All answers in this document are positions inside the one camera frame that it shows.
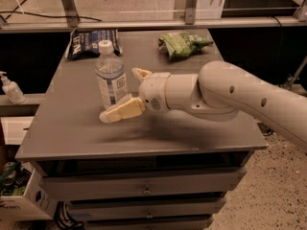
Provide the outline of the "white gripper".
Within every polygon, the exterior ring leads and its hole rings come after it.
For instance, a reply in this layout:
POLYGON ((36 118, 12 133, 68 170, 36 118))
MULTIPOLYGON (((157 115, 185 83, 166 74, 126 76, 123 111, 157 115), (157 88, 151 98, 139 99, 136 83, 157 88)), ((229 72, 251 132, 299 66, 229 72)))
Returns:
POLYGON ((128 94, 117 104, 108 107, 99 118, 106 124, 119 122, 141 115, 147 108, 154 112, 169 110, 166 103, 166 83, 171 76, 168 72, 152 73, 151 71, 134 67, 133 76, 140 83, 139 97, 128 94))

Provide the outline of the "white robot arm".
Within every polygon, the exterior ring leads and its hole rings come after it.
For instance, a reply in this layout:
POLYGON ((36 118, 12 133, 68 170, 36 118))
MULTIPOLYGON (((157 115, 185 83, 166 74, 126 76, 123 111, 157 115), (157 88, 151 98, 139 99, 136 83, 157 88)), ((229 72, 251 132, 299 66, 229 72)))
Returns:
POLYGON ((144 111, 184 111, 210 121, 228 121, 243 111, 307 150, 307 98, 261 80, 231 63, 215 60, 197 74, 134 68, 138 95, 127 95, 100 114, 111 124, 144 111))

